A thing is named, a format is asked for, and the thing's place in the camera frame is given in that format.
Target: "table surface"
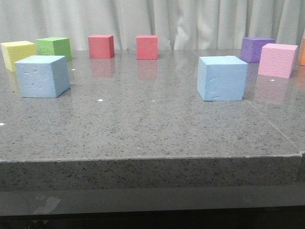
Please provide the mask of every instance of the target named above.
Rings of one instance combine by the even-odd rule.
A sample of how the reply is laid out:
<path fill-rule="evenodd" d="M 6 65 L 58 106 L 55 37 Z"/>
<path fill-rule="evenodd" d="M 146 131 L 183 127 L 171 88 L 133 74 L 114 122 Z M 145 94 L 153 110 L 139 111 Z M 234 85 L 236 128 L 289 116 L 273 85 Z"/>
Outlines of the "table surface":
<path fill-rule="evenodd" d="M 248 64 L 242 101 L 205 102 L 199 56 L 239 50 L 75 51 L 71 88 L 22 98 L 0 59 L 0 190 L 279 185 L 304 181 L 305 66 Z"/>

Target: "curtain fold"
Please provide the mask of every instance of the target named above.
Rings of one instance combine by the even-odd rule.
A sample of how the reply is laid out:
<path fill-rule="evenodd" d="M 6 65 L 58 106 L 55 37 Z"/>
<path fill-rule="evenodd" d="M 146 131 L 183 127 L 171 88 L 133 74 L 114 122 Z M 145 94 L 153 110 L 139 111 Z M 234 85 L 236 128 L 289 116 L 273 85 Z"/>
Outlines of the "curtain fold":
<path fill-rule="evenodd" d="M 135 50 L 137 35 L 156 34 L 159 49 L 239 49 L 243 37 L 299 45 L 305 0 L 0 0 L 0 42 L 113 34 L 116 50 Z"/>

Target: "speckled stone surface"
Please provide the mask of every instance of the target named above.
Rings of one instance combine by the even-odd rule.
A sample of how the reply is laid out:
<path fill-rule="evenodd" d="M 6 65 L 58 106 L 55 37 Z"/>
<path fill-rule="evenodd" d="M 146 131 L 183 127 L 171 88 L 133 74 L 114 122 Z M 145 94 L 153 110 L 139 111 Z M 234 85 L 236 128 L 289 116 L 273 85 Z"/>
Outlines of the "speckled stone surface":
<path fill-rule="evenodd" d="M 116 52 L 100 70 L 75 52 L 71 88 L 55 99 L 21 98 L 2 64 L 0 191 L 294 183 L 305 114 L 297 72 L 281 105 L 254 99 L 258 64 L 240 102 L 204 102 L 196 90 L 199 56 L 239 52 Z"/>

